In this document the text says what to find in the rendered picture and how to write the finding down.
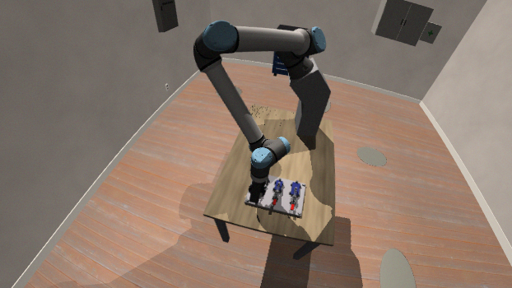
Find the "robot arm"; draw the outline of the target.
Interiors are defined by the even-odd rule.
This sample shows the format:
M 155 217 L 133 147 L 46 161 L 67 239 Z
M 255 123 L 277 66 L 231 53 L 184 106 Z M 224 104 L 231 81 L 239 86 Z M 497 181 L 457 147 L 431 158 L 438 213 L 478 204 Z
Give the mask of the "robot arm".
M 289 77 L 296 80 L 307 75 L 314 66 L 307 56 L 321 53 L 325 48 L 326 39 L 318 27 L 289 31 L 233 26 L 227 21 L 214 21 L 194 42 L 193 55 L 198 69 L 207 74 L 253 152 L 250 169 L 253 186 L 250 202 L 258 203 L 261 183 L 268 179 L 270 167 L 287 155 L 291 147 L 284 137 L 276 140 L 265 138 L 221 65 L 220 54 L 274 51 L 286 66 Z

